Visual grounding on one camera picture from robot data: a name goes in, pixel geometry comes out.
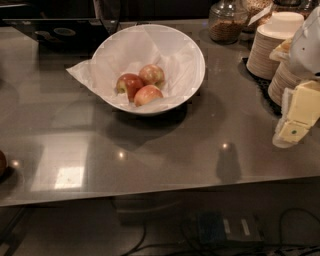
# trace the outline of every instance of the stainless steel counter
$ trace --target stainless steel counter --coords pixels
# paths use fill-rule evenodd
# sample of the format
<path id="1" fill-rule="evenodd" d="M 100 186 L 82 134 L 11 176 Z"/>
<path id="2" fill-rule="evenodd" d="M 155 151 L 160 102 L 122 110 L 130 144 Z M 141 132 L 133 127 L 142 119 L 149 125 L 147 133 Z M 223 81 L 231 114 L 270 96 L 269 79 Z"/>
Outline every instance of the stainless steel counter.
<path id="1" fill-rule="evenodd" d="M 213 43 L 204 20 L 161 24 L 198 43 L 207 75 L 187 104 L 151 118 L 113 109 L 66 72 L 88 54 L 0 28 L 0 205 L 320 175 L 319 127 L 299 146 L 272 145 L 278 118 L 242 63 L 245 44 Z"/>

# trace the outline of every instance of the floor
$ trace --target floor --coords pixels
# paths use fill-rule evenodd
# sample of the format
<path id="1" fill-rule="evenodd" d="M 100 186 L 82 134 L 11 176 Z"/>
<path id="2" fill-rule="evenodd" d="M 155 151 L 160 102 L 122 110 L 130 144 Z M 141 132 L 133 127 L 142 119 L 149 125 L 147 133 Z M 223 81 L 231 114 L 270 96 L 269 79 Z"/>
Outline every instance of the floor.
<path id="1" fill-rule="evenodd" d="M 314 178 L 34 205 L 0 244 L 0 255 L 253 255 L 257 243 L 204 240 L 212 238 L 201 233 L 204 213 L 255 215 L 264 235 L 259 251 L 281 255 L 274 251 L 282 240 L 283 249 L 303 246 L 300 254 L 282 255 L 302 255 L 320 245 L 319 198 L 320 178 Z M 304 255 L 320 255 L 314 251 Z"/>

